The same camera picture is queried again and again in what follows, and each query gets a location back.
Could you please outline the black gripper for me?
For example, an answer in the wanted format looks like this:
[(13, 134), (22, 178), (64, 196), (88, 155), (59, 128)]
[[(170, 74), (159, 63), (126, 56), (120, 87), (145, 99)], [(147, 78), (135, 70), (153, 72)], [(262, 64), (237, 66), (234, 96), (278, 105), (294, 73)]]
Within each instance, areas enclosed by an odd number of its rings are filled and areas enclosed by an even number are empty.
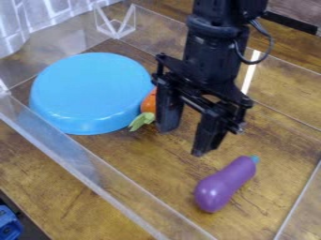
[(250, 29), (238, 22), (217, 25), (191, 15), (187, 19), (183, 57), (157, 55), (157, 127), (162, 133), (179, 126), (185, 105), (202, 113), (191, 154), (202, 157), (215, 150), (227, 130), (242, 129), (253, 103), (234, 85), (245, 61)]

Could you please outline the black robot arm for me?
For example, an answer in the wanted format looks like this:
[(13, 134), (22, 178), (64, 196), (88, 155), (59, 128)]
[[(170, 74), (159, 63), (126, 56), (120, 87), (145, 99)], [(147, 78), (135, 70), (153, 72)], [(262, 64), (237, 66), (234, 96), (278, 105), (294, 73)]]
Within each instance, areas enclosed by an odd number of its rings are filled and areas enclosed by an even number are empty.
[(194, 0), (187, 18), (185, 53), (177, 59), (155, 56), (155, 123), (162, 132), (178, 128), (182, 111), (191, 106), (201, 112), (191, 154), (203, 156), (218, 148), (227, 133), (244, 131), (250, 97), (234, 84), (245, 58), (250, 29), (268, 31), (257, 18), (269, 0)]

